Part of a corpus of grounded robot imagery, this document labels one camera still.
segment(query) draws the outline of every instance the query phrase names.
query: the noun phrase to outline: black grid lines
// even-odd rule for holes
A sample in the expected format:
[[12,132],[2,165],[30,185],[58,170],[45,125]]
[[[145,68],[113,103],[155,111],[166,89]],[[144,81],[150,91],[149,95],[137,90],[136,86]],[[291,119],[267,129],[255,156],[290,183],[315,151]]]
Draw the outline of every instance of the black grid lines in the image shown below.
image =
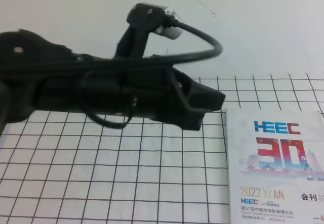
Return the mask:
[[317,110],[324,79],[199,78],[227,95],[200,131],[134,119],[123,130],[83,114],[35,112],[0,138],[0,217],[51,220],[229,223],[224,108]]

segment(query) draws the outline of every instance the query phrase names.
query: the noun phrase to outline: robotic arm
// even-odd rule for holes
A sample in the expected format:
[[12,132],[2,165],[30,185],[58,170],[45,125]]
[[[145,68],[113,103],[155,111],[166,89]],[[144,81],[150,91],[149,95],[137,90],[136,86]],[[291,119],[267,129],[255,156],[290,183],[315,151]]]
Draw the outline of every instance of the robotic arm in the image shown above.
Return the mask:
[[[218,56],[220,44],[179,22],[165,7],[137,4],[127,22],[113,59],[74,54],[26,30],[0,33],[0,133],[6,123],[22,121],[34,110],[84,112],[111,128],[123,128],[136,116],[199,130],[205,113],[220,110],[225,95],[173,65]],[[176,39],[181,29],[214,48],[142,58],[149,33]],[[116,123],[97,114],[119,114],[128,120]]]

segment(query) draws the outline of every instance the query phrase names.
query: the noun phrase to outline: booklet cover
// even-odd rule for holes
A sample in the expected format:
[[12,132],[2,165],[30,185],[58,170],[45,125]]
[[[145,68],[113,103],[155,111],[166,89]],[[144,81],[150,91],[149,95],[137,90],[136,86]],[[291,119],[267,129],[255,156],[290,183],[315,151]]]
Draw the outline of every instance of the booklet cover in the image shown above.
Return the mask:
[[231,224],[324,224],[320,117],[227,109]]

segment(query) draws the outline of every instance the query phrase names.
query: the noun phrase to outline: white background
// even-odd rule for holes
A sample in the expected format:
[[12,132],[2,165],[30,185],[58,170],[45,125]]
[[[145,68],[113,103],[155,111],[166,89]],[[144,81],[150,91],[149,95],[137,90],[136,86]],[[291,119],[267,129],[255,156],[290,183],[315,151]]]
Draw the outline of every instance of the white background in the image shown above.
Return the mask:
[[[323,72],[323,0],[0,0],[0,31],[24,28],[77,53],[112,57],[132,6],[174,8],[185,23],[217,38],[223,54],[184,65],[190,76]],[[152,35],[147,55],[198,51],[206,44],[183,34]]]

